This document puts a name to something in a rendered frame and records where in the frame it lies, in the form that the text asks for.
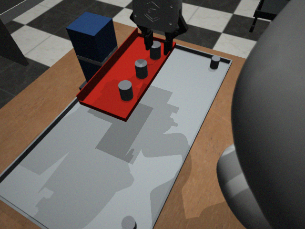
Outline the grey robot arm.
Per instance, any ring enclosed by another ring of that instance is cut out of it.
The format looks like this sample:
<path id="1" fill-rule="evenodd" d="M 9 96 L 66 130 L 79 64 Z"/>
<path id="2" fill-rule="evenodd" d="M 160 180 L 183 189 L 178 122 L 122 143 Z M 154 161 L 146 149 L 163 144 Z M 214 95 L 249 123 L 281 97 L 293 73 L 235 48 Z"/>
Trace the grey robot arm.
<path id="1" fill-rule="evenodd" d="M 246 229 L 305 229 L 305 0 L 290 0 L 250 51 L 231 123 L 216 166 L 230 210 Z"/>

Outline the grey cylinder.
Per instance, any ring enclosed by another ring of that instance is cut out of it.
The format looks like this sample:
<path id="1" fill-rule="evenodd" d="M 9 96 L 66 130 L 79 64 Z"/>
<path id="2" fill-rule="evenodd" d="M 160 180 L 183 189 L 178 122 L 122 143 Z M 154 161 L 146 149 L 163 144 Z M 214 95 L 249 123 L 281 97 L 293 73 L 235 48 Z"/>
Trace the grey cylinder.
<path id="1" fill-rule="evenodd" d="M 118 84 L 121 99 L 129 101 L 133 99 L 132 83 L 128 80 L 123 80 Z"/>
<path id="2" fill-rule="evenodd" d="M 126 216 L 122 220 L 123 229 L 137 229 L 137 224 L 132 216 Z"/>
<path id="3" fill-rule="evenodd" d="M 161 57 L 161 43 L 159 41 L 153 41 L 153 45 L 150 48 L 150 58 L 158 60 Z"/>
<path id="4" fill-rule="evenodd" d="M 148 76 L 147 61 L 144 59 L 138 59 L 135 61 L 136 77 L 144 79 Z"/>
<path id="5" fill-rule="evenodd" d="M 213 56 L 211 59 L 211 63 L 210 63 L 210 68 L 211 69 L 217 69 L 218 65 L 220 62 L 220 57 L 219 56 Z"/>

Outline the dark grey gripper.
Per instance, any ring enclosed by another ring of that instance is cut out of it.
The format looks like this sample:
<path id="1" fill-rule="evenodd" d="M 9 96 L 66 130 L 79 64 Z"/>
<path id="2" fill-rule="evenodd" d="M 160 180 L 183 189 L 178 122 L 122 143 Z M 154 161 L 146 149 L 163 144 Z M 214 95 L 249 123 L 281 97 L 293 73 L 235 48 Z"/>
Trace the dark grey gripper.
<path id="1" fill-rule="evenodd" d="M 164 55 L 172 50 L 173 39 L 187 32 L 188 25 L 182 16 L 182 7 L 183 0 L 132 0 L 130 19 L 141 30 L 147 51 L 153 45 L 151 29 L 165 33 Z M 177 24 L 179 28 L 176 28 Z"/>

